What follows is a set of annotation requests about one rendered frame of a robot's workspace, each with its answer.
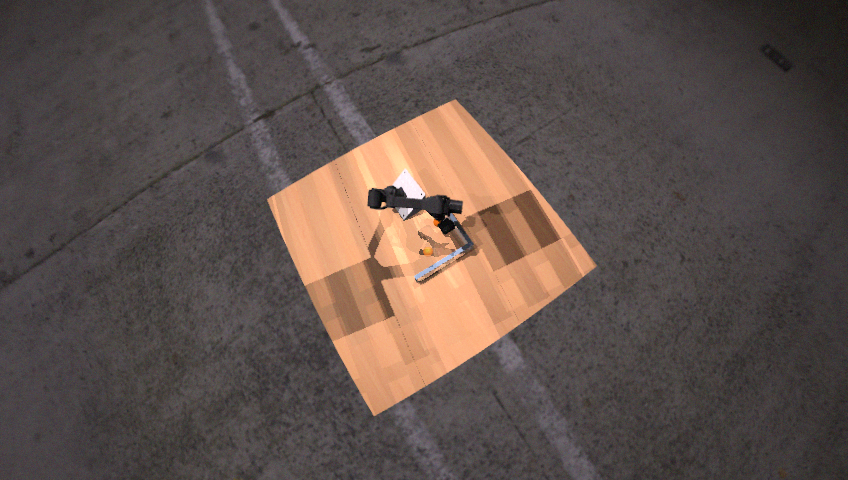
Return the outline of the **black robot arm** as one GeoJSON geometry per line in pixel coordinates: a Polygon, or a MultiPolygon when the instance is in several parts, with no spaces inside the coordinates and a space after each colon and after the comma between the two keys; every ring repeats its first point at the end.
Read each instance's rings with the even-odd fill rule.
{"type": "Polygon", "coordinates": [[[367,206],[376,210],[395,207],[423,209],[432,215],[449,217],[451,213],[462,214],[463,202],[464,200],[451,199],[447,195],[439,194],[425,199],[409,198],[402,187],[396,189],[390,185],[385,189],[370,189],[367,206]],[[381,207],[382,202],[386,204],[381,207]]]}

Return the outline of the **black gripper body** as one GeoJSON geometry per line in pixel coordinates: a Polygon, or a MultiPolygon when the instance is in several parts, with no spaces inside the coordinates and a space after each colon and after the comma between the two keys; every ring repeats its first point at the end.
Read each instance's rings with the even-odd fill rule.
{"type": "Polygon", "coordinates": [[[455,229],[455,224],[453,223],[453,221],[449,220],[445,216],[437,216],[437,215],[432,215],[432,216],[434,217],[434,219],[436,221],[437,220],[440,221],[440,219],[441,219],[441,223],[440,223],[441,226],[439,228],[440,228],[440,230],[442,231],[443,234],[447,234],[450,231],[455,229]]]}

